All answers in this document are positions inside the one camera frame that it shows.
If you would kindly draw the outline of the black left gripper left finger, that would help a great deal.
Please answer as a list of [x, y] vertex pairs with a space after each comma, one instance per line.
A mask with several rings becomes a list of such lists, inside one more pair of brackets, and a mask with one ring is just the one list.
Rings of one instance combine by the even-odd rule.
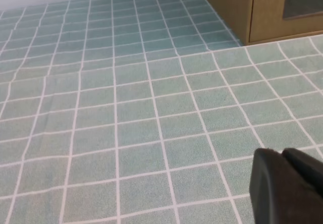
[[255, 223], [322, 223], [322, 197], [282, 153], [255, 150], [249, 193]]

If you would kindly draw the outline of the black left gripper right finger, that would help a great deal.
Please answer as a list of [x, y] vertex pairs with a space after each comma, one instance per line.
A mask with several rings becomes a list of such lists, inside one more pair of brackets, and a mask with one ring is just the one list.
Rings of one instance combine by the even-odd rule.
[[322, 162], [295, 148], [285, 148], [282, 156], [322, 197]]

